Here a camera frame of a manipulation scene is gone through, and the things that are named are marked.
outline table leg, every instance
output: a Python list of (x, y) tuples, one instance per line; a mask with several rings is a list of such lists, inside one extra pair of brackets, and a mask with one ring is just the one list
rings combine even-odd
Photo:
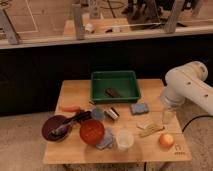
[(72, 171), (69, 164), (62, 164), (62, 166), (64, 167), (65, 171)]
[(172, 162), (165, 162), (163, 166), (160, 167), (159, 171), (165, 171), (172, 164)]

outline floor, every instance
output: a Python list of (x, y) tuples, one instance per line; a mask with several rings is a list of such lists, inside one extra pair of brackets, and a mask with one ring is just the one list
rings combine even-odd
[[(181, 127), (193, 117), (206, 114), (187, 101), (178, 111)], [(41, 126), (53, 112), (0, 117), (1, 171), (64, 171), (60, 165), (42, 164), (45, 140)], [(213, 171), (213, 119), (193, 121), (184, 132), (192, 153), (192, 161), (173, 163), (165, 171)], [(162, 163), (148, 163), (148, 170), (157, 171)], [(72, 165), (74, 171), (142, 171), (143, 163)]]
[[(73, 1), (74, 0), (0, 0), (0, 7), (6, 9), (21, 39), (46, 38), (62, 36), (66, 20), (72, 18), (71, 4)], [(2, 6), (1, 2), (7, 2), (8, 5)], [(133, 30), (147, 29), (147, 27), (144, 26), (138, 27), (138, 25), (148, 22), (145, 20), (146, 17), (144, 17), (144, 15), (141, 15), (138, 20), (133, 21), (131, 20), (131, 15), (123, 15), (121, 13), (126, 5), (127, 0), (111, 1), (111, 6), (117, 18), (127, 18), (130, 25), (136, 25), (136, 27), (133, 27)], [(104, 18), (113, 18), (106, 0), (102, 0), (100, 6)], [(204, 0), (204, 5), (196, 18), (192, 18), (191, 11), (186, 10), (182, 12), (180, 21), (188, 26), (213, 25), (212, 9), (213, 1)], [(88, 7), (82, 7), (82, 10), (83, 13), (88, 13)], [(169, 11), (163, 10), (162, 12), (162, 17), (167, 17), (170, 14)]]

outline white cup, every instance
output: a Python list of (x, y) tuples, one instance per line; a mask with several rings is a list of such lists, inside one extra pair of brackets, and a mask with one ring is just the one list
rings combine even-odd
[(90, 23), (86, 24), (85, 32), (87, 34), (92, 34), (92, 33), (94, 33), (94, 31), (95, 31), (95, 29), (94, 29), (94, 26), (92, 24), (90, 24)]
[(126, 151), (133, 146), (134, 136), (129, 130), (122, 129), (116, 135), (116, 142), (119, 150)]
[(112, 32), (113, 33), (120, 33), (121, 32), (121, 27), (118, 25), (112, 26)]

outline wall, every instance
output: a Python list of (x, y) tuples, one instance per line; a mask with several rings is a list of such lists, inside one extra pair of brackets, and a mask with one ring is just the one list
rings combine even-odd
[(172, 67), (201, 60), (213, 83), (213, 35), (0, 50), (0, 114), (54, 110), (65, 79), (98, 70), (134, 70), (164, 78)]

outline black cable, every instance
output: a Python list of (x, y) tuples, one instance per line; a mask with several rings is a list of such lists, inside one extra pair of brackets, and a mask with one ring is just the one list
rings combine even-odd
[(145, 162), (143, 165), (143, 171), (146, 171), (146, 165), (147, 165), (147, 162)]
[(110, 4), (113, 4), (113, 3), (114, 4), (118, 4), (118, 6), (112, 6), (111, 5), (112, 9), (120, 9), (120, 8), (123, 8), (125, 6), (125, 4), (123, 2), (120, 2), (120, 1), (110, 1)]
[(190, 124), (192, 121), (194, 121), (194, 120), (196, 120), (196, 119), (199, 119), (199, 118), (213, 118), (213, 116), (211, 116), (211, 115), (200, 115), (200, 116), (196, 116), (196, 117), (192, 118), (192, 119), (183, 127), (182, 132), (185, 131), (185, 129), (189, 126), (189, 124)]
[(113, 18), (116, 18), (115, 13), (114, 13), (114, 11), (113, 11), (113, 9), (112, 9), (112, 6), (111, 6), (111, 1), (110, 1), (110, 0), (107, 0), (107, 3), (108, 3), (108, 5), (109, 5), (109, 9), (110, 9), (110, 11), (111, 11), (111, 13), (112, 13), (112, 17), (113, 17)]

